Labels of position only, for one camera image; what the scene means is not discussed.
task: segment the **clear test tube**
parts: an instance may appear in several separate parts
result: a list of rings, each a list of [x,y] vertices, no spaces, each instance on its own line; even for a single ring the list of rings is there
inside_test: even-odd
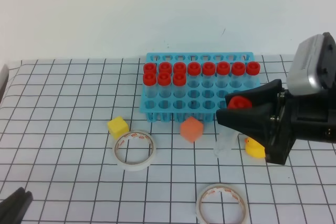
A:
[[[149,62],[143,65],[143,73],[156,74],[156,64]]]
[[[215,79],[215,72],[216,72],[216,65],[212,62],[206,62],[203,64],[202,73],[203,73],[203,80],[202,85],[205,88],[211,88],[214,84]]]
[[[217,64],[217,82],[216,85],[219,88],[224,88],[229,82],[230,64],[221,61]]]
[[[167,72],[159,73],[158,84],[160,89],[160,96],[162,98],[170,97],[172,92],[170,74]]]
[[[176,98],[183,98],[185,96],[185,84],[186,84],[186,76],[184,73],[175,73],[173,76],[174,83],[174,96]],[[177,100],[175,107],[177,109],[183,108],[183,101]]]
[[[239,88],[243,81],[245,73],[245,64],[242,62],[235,62],[232,64],[231,68],[231,82],[230,85],[233,88]]]
[[[236,95],[230,100],[227,109],[247,109],[252,108],[252,103],[245,97]],[[226,157],[229,156],[229,151],[233,148],[234,143],[238,141],[239,132],[231,128],[222,126],[219,129],[219,136],[214,148],[214,153],[216,157]]]
[[[188,86],[189,87],[191,88],[198,87],[200,74],[201,74],[201,65],[198,62],[191,62],[188,64]]]
[[[153,73],[145,73],[143,75],[143,84],[145,88],[145,94],[147,98],[153,98],[156,96],[156,76]]]
[[[173,72],[174,73],[187,73],[187,67],[183,62],[177,62],[173,66]]]
[[[257,75],[259,73],[260,64],[255,61],[249,62],[246,67],[246,81],[244,82],[244,85],[251,89],[255,88],[258,80]]]
[[[172,65],[169,62],[162,62],[159,65],[159,73],[167,72],[172,74]]]

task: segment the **white tape roll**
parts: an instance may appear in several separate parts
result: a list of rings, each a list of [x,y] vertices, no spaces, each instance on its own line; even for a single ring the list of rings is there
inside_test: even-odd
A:
[[[229,187],[228,185],[225,184],[213,184],[210,185],[208,187],[206,187],[197,197],[197,202],[196,202],[196,216],[198,218],[198,221],[200,222],[200,224],[209,224],[209,222],[207,222],[202,214],[201,211],[201,204],[203,199],[210,195],[210,194],[214,194],[216,192],[223,192],[223,193],[229,193],[232,195],[233,198],[235,198],[239,205],[242,208],[243,211],[243,215],[241,217],[241,219],[239,220],[239,222],[237,224],[244,224],[245,220],[246,220],[246,216],[247,216],[247,206],[245,205],[243,198],[241,198],[241,196],[235,191],[233,190],[231,187]]]
[[[118,149],[124,144],[127,143],[128,140],[130,140],[131,138],[140,138],[140,139],[144,139],[147,140],[149,142],[150,148],[152,149],[149,157],[139,163],[125,163],[123,161],[121,161],[117,155],[117,151]],[[145,168],[147,168],[148,166],[150,166],[155,158],[156,155],[156,146],[155,146],[155,142],[154,139],[152,138],[152,136],[149,133],[143,132],[143,131],[131,131],[128,132],[124,135],[122,135],[117,141],[116,144],[114,146],[113,149],[113,155],[116,158],[115,160],[117,161],[117,165],[119,165],[121,168],[123,168],[124,170],[129,170],[131,172],[135,172],[138,170],[143,170]]]

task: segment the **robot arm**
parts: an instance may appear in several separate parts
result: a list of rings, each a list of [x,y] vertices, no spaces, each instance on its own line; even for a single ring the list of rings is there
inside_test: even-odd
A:
[[[220,125],[246,134],[265,147],[266,161],[283,165],[296,139],[336,143],[336,44],[329,33],[299,45],[287,76],[229,94],[248,98],[250,109],[218,110]]]

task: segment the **test tube rack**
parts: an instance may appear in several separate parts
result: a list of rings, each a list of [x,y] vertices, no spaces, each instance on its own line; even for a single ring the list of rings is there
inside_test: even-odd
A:
[[[226,61],[232,66],[235,62],[243,62],[247,65],[249,62],[254,61],[254,55],[252,52],[223,52],[223,53],[148,53],[146,56],[146,63],[152,62],[156,64],[157,73],[159,72],[158,66],[162,62],[169,62],[172,66],[177,62],[183,62],[187,66],[191,62],[198,62],[201,67],[205,62],[213,62],[216,66],[221,61]],[[163,122],[169,122],[174,115],[174,120],[183,122],[189,116],[193,116],[203,122],[211,122],[214,119],[216,111],[226,108],[225,95],[229,93],[235,93],[239,91],[248,90],[250,88],[244,85],[246,73],[243,76],[242,84],[239,88],[233,88],[228,84],[224,88],[219,88],[216,85],[216,76],[214,84],[210,88],[202,86],[202,76],[200,76],[200,84],[197,88],[191,88],[188,86],[188,74],[186,74],[187,82],[185,85],[185,96],[183,98],[176,98],[174,96],[173,87],[170,97],[160,97],[159,87],[155,97],[147,98],[145,95],[145,88],[142,90],[140,112],[146,114],[148,122],[155,122],[159,119]],[[260,80],[257,78],[256,86],[260,86]],[[197,97],[191,97],[191,91],[196,90]],[[182,108],[176,108],[176,102],[182,101]]]

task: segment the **table surface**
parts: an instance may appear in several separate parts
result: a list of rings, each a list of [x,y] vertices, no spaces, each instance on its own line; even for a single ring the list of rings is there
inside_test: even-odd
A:
[[[290,55],[256,56],[260,79],[286,87]],[[23,223],[197,223],[195,199],[206,186],[235,187],[249,205],[247,223],[334,223],[336,154],[332,144],[297,140],[286,165],[244,150],[240,135],[227,158],[213,148],[220,125],[205,124],[191,144],[175,122],[149,123],[139,112],[142,59],[23,61],[10,71],[0,109],[0,200],[18,187],[34,195]],[[125,172],[112,156],[106,122],[122,116],[157,143],[154,163]],[[130,143],[128,161],[148,155]],[[226,195],[207,198],[211,223],[235,223]]]

